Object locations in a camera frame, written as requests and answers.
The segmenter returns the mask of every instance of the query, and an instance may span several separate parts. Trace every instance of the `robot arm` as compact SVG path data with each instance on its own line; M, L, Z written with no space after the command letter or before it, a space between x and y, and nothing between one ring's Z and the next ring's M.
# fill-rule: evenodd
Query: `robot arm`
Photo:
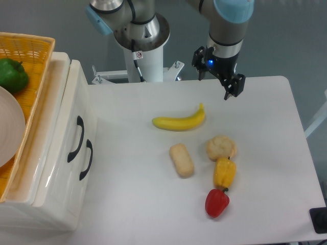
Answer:
M197 49L192 60L192 65L199 71L199 80L209 71L225 88L225 100L230 96L237 97L243 91L245 76L236 74L235 68L254 0L186 1L210 22L206 48ZM154 0L91 0L86 13L98 31L104 35L115 31L117 42L132 53L153 51L164 45L170 34L167 21L155 13ZM128 73L137 70L141 81L144 80L141 70L147 78L150 76L148 71L154 70L149 64L160 65L154 61L142 67L136 57L133 60L135 68L127 69Z
M187 2L210 21L207 46L197 49L192 60L192 65L199 71L199 80L209 71L224 86L225 100L230 96L237 97L243 91L245 76L235 74L235 68L254 0Z

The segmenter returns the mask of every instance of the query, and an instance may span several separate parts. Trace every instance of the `black object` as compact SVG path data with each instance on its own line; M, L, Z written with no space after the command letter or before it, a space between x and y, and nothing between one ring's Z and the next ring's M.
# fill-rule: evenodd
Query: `black object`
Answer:
M310 209L310 216L315 232L327 233L327 207Z
M99 14L113 14L113 13L117 12L119 9L121 9L122 6L123 6L123 4L124 4L124 2L122 2L122 4L121 4L119 7L115 8L115 9L113 9L113 10L100 10L100 9L95 8L92 4L90 4L90 7L91 7L95 12L97 12L97 13L99 13Z
M235 74L234 67L238 53L230 58L219 58L213 55L214 48L199 47L193 54L192 66L199 72L198 80L201 81L205 72L209 71L220 81L225 88L226 94L224 99L227 100L231 95L237 97L244 89L245 76Z
M67 162L73 161L73 159L77 156L77 154L79 153L79 151L81 149L81 146L82 146L82 142L83 142L83 138L84 138L84 122L83 122L83 119L80 116L77 117L77 125L82 127L80 142L79 142L79 144L77 146L77 149L68 154Z
M134 4L133 4L132 0L127 0L127 2L132 11L132 20L135 20L136 13L135 13Z
M204 0L200 0L200 3L199 3L199 13L201 13L201 11L202 11L203 2L204 2Z
M90 160L88 162L87 169L84 170L84 171L82 171L80 173L80 181L85 178L85 176L87 175L88 171L90 170L90 167L91 167L91 164L92 164L92 159L93 159L93 147L92 147L92 143L91 143L91 141L89 139L86 141L86 147L87 148L90 148L90 150L91 150L91 156L90 156Z
M327 239L326 240L322 240L320 243L318 243L317 245L323 245L324 243L327 242Z
M154 17L155 17L155 14L150 19L148 19L146 21L138 22L138 21L132 20L131 23L135 24L135 25L145 25L145 24L151 22L154 19Z

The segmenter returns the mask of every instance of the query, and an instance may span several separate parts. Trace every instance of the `metal frame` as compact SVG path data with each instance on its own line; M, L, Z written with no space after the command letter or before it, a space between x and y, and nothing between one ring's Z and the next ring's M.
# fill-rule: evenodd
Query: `metal frame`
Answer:
M185 64L181 61L175 61L171 67L163 68L163 82L179 80L178 75L183 69ZM100 71L97 72L94 65L92 66L95 78L92 80L92 84L115 84L110 80L115 79L126 79L128 78L126 70L115 70L115 71Z

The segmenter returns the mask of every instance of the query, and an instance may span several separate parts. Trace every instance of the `white plate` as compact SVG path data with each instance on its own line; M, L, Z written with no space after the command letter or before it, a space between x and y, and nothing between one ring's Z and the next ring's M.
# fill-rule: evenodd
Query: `white plate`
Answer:
M0 167L18 150L25 130L25 118L15 97L0 87Z

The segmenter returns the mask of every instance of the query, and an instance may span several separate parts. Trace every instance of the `wicker basket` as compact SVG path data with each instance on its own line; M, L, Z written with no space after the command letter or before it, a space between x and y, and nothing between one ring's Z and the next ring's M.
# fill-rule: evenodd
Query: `wicker basket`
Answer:
M5 201L17 172L54 46L53 38L0 32L0 59L11 58L22 61L25 72L30 78L27 87L14 94L23 110L26 128L15 156L0 167L0 202Z

